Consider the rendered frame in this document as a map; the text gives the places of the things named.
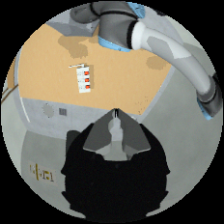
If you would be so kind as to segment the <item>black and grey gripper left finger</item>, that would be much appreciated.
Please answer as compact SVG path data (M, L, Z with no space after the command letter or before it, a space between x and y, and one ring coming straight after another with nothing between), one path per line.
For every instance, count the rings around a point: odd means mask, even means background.
M96 154L105 155L111 151L112 134L109 132L116 118L116 108L103 115L94 123L89 124L70 144L66 161L61 174L66 175L75 163L95 159Z

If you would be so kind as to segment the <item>white power strip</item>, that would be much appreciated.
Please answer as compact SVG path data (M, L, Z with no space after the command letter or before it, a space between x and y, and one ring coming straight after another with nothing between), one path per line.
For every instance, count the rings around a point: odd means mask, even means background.
M78 80L78 87L79 87L79 93L86 93L91 92L90 90L90 77L89 77L89 67L84 67L84 64L82 65L75 65L72 67L82 66L82 68L77 68L77 80Z

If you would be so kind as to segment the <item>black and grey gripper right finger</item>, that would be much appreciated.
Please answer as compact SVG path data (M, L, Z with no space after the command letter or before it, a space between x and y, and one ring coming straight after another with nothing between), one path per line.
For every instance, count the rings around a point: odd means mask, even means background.
M152 160L164 169L166 175L170 174L165 152L157 138L120 108L116 108L116 111L123 130L122 149L126 159L130 160L134 154L139 154L140 159Z

